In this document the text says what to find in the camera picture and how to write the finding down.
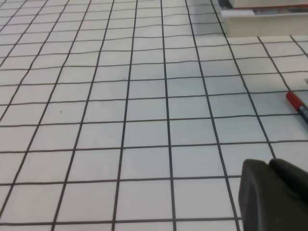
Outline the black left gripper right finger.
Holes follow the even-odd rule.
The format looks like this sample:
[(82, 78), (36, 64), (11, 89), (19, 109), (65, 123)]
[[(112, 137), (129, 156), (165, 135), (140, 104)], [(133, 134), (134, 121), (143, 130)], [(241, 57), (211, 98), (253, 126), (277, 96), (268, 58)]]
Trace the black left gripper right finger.
[(272, 159), (269, 166), (303, 202), (308, 204), (308, 173), (306, 171), (283, 159)]

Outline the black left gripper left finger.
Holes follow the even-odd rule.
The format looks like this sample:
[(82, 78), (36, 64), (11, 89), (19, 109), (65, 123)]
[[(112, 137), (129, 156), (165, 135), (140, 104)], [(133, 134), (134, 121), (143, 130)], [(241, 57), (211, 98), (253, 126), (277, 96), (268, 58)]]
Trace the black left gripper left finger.
[(306, 231), (308, 205), (260, 160), (243, 162), (239, 207), (245, 231)]

